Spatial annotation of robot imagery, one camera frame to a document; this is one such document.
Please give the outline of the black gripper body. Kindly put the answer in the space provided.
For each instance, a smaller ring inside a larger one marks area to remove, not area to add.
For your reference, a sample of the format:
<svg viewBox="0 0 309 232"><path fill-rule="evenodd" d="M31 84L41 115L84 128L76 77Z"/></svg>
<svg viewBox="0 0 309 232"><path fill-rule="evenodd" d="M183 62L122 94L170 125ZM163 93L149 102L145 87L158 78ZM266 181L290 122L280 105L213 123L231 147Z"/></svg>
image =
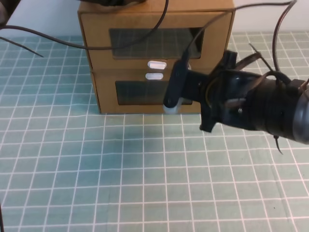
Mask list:
<svg viewBox="0 0 309 232"><path fill-rule="evenodd" d="M222 59L209 74L187 71L182 97L200 103L202 131L212 132L217 123L251 129L251 123L238 112L238 107L230 109L225 106L227 100L238 95L237 78L230 72L236 67L237 55L237 52L224 51Z"/></svg>

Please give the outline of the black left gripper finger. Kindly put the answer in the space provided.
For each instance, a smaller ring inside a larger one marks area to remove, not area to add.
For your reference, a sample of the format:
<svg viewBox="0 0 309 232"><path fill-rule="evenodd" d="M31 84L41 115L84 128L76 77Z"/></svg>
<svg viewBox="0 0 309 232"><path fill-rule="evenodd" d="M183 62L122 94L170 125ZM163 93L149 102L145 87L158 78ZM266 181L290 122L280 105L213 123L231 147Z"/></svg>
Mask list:
<svg viewBox="0 0 309 232"><path fill-rule="evenodd" d="M163 100L163 109L166 114L176 114L182 105L182 90L188 72L188 60L189 55L183 54L173 65Z"/></svg>

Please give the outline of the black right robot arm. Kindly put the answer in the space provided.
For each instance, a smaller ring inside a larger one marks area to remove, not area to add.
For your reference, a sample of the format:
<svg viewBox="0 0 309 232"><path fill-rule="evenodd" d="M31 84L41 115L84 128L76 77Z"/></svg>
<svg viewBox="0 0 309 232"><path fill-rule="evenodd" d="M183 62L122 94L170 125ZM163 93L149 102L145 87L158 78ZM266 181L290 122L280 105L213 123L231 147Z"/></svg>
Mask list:
<svg viewBox="0 0 309 232"><path fill-rule="evenodd" d="M299 143L309 142L309 86L269 70L245 71L260 53L237 60L225 51L209 73L187 70L182 96L200 103L200 129L211 132L218 123L248 131L265 131Z"/></svg>

